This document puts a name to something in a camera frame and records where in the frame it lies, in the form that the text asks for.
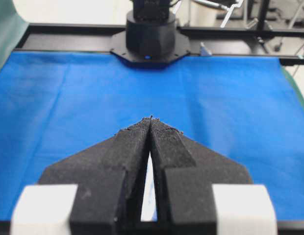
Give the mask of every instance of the black metal frame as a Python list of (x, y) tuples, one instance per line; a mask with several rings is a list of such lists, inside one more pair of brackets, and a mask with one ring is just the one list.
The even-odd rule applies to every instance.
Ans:
[[(246, 30), (242, 28), (210, 28), (210, 27), (178, 27), (178, 31), (188, 36), (191, 44), (191, 55), (200, 55), (200, 42), (210, 40), (221, 44), (242, 41), (249, 48), (249, 53), (214, 53), (214, 56), (273, 56), (264, 50), (264, 41), (274, 37), (300, 37), (304, 38), (304, 30), (270, 30), (265, 29), (266, 14), (270, 0), (262, 0), (258, 15), (256, 29)], [(124, 25), (80, 25), (80, 24), (30, 24), (24, 36), (15, 48), (15, 51), (91, 51), (99, 53), (110, 53), (110, 37), (125, 30)], [(95, 41), (102, 40), (102, 44), (81, 48), (83, 40), (93, 38)], [(54, 42), (61, 45), (55, 48), (49, 43)], [(283, 66), (304, 65), (304, 58), (298, 56), (279, 56)], [(0, 222), (0, 233), (6, 234), (9, 221)], [(163, 228), (155, 226), (154, 223), (145, 223), (148, 229), (162, 232)], [(304, 235), (304, 221), (279, 221), (279, 235)]]

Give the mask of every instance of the white tape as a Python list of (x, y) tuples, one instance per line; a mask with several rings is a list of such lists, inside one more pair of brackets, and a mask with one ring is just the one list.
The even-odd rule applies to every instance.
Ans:
[(14, 209), (11, 235), (70, 235), (69, 217), (77, 185), (24, 188)]
[(218, 235), (277, 235), (275, 211), (263, 185), (213, 185)]

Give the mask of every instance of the metal bracket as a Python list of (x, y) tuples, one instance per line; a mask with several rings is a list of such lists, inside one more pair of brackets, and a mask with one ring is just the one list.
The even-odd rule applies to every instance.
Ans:
[(212, 56), (212, 52), (206, 48), (204, 42), (200, 43), (200, 56)]

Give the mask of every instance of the blue cloth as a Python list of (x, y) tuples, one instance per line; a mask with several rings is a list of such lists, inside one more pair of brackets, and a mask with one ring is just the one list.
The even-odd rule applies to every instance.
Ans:
[(46, 166), (153, 115), (244, 164), (277, 217), (304, 219), (304, 111), (276, 58), (14, 52), (0, 72), (0, 220)]

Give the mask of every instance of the green cloth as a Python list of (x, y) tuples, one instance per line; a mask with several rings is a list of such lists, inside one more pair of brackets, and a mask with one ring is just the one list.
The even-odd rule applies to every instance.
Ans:
[(12, 0), (0, 0), (0, 69), (28, 27)]
[(290, 75), (290, 73), (284, 67), (282, 67), (282, 71), (285, 74), (285, 77), (288, 80), (288, 82), (290, 83), (290, 85), (294, 88), (294, 90), (297, 94), (297, 97), (301, 103), (301, 106), (304, 108), (304, 97), (303, 97), (299, 87), (297, 86), (294, 78), (292, 77), (292, 75)]

